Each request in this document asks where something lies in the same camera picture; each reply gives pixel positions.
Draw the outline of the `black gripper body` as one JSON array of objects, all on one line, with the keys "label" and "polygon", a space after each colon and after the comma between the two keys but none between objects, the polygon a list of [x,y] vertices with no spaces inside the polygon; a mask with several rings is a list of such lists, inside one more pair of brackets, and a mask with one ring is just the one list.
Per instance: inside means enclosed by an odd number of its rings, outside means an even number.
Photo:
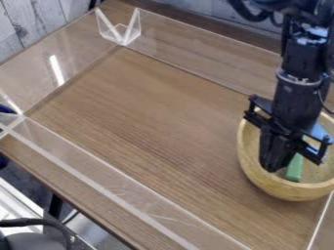
[{"label": "black gripper body", "polygon": [[245,119],[260,129],[269,126],[274,133],[297,141],[297,153],[320,165],[334,137],[318,123],[329,77],[298,78],[282,68],[277,70],[274,99],[250,96]]}]

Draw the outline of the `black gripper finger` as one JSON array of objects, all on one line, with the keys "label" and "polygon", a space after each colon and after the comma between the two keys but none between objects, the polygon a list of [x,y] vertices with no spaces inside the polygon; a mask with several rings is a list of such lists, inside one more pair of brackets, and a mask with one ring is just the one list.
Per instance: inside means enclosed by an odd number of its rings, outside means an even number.
[{"label": "black gripper finger", "polygon": [[260,163],[266,171],[278,171],[282,167],[282,136],[269,126],[261,128]]},{"label": "black gripper finger", "polygon": [[277,169],[288,167],[292,163],[292,160],[297,154],[297,141],[285,137],[278,139],[278,160],[277,160]]}]

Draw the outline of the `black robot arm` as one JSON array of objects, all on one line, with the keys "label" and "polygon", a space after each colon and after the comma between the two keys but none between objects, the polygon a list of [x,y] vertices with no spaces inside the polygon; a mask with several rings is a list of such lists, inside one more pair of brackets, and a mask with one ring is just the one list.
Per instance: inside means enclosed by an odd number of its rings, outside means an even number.
[{"label": "black robot arm", "polygon": [[294,156],[324,162],[334,137],[318,123],[334,80],[334,0],[227,0],[248,20],[282,28],[277,88],[273,99],[250,96],[245,119],[260,129],[260,164],[269,172]]}]

